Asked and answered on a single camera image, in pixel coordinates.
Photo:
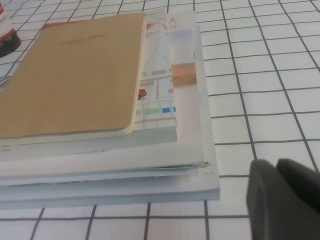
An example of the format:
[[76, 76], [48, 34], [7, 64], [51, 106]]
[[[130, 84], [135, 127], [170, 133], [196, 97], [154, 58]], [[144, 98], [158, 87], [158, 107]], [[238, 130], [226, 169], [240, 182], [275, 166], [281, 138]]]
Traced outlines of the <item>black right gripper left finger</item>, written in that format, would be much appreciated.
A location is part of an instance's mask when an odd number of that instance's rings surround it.
[[250, 165], [246, 204], [254, 240], [292, 240], [286, 206], [294, 194], [289, 190], [277, 164], [253, 160]]

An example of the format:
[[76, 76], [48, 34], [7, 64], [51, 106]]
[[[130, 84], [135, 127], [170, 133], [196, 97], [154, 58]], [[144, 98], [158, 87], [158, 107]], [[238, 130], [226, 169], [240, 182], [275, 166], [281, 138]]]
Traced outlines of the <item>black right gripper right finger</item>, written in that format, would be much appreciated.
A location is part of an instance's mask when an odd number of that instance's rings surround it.
[[279, 159], [276, 168], [292, 191], [285, 213], [292, 240], [320, 238], [320, 174], [291, 159]]

